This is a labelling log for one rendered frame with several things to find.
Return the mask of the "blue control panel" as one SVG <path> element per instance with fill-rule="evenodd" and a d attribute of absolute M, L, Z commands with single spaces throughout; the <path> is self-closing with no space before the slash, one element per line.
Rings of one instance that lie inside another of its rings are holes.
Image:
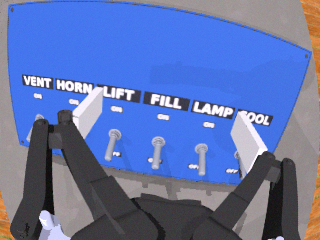
<path fill-rule="evenodd" d="M 311 55 L 239 23 L 158 5 L 8 6 L 20 145 L 29 147 L 34 121 L 58 124 L 58 111 L 73 112 L 102 87 L 102 113 L 87 145 L 101 166 L 155 176 L 238 185 L 247 174 L 230 134 L 238 111 L 274 153 Z"/>

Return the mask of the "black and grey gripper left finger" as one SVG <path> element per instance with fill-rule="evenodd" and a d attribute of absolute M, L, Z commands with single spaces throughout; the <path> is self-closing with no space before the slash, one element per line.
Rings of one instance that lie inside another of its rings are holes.
<path fill-rule="evenodd" d="M 15 240 L 71 239 L 54 213 L 52 149 L 61 149 L 94 221 L 106 214 L 123 240 L 157 240 L 156 226 L 106 174 L 84 140 L 102 113 L 102 104 L 103 88 L 96 87 L 73 112 L 58 111 L 58 124 L 34 121 L 23 198 L 10 226 Z"/>

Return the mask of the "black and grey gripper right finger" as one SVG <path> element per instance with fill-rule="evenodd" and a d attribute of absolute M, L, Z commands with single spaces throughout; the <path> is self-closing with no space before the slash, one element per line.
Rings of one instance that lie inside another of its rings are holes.
<path fill-rule="evenodd" d="M 297 177 L 293 160 L 276 160 L 275 155 L 267 151 L 245 113 L 237 113 L 230 134 L 247 175 L 194 231 L 190 240 L 224 240 L 264 180 L 270 181 L 270 189 L 261 240 L 301 240 L 298 232 Z"/>

